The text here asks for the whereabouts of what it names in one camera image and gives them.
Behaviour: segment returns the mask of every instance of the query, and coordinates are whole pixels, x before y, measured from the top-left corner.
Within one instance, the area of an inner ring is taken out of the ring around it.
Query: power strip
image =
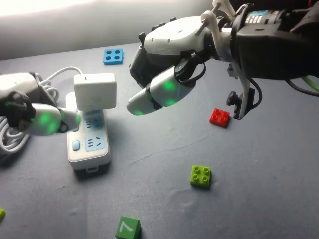
[[[66,108],[81,115],[79,128],[67,133],[68,159],[74,170],[96,172],[111,161],[105,110],[77,110],[75,93],[65,97]]]

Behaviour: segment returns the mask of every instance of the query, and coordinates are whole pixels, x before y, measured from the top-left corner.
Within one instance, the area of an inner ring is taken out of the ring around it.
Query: blue label
[[[268,13],[268,11],[253,11],[250,15],[251,16],[264,16]]]

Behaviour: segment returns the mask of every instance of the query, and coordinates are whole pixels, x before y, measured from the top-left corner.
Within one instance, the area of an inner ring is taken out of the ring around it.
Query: robotic hand
[[[130,73],[143,89],[129,99],[127,109],[142,115],[178,102],[204,75],[210,58],[230,62],[229,76],[240,78],[243,93],[232,91],[226,101],[235,105],[235,119],[261,102],[261,89],[252,77],[285,80],[298,91],[319,96],[290,80],[319,77],[318,28],[319,3],[293,11],[254,11],[253,4],[245,4],[235,12],[228,0],[214,0],[213,10],[201,17],[172,18],[139,35]],[[199,64],[202,72],[192,77]],[[255,104],[250,83],[259,93]]]
[[[0,116],[6,116],[9,126],[17,131],[47,136],[79,126],[80,115],[58,107],[35,74],[1,75],[0,84]]]

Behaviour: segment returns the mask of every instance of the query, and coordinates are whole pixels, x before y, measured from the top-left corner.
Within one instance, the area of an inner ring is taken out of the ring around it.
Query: green building block
[[[4,218],[4,216],[5,216],[5,210],[2,210],[2,209],[0,208],[0,222],[2,221],[2,219]]]
[[[121,217],[115,237],[117,239],[139,239],[141,234],[140,220]]]
[[[191,170],[191,178],[190,178],[191,185],[208,188],[209,180],[210,180],[209,167],[193,165],[193,168]]]

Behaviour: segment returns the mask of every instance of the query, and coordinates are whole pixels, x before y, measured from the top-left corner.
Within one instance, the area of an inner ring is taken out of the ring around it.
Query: gray table
[[[112,161],[97,174],[75,173],[66,135],[32,137],[0,166],[3,239],[112,239],[120,216],[141,220],[143,239],[314,239],[319,237],[318,99],[285,82],[258,80],[264,99],[228,129],[208,120],[239,80],[227,64],[207,63],[181,102],[153,114],[126,111],[140,88],[128,67],[138,44],[123,46],[123,65],[103,65],[103,48],[0,62],[1,73],[43,77],[66,66],[113,72],[117,106],[107,110]],[[75,72],[53,80],[65,105]],[[211,166],[210,190],[192,188],[193,164]]]

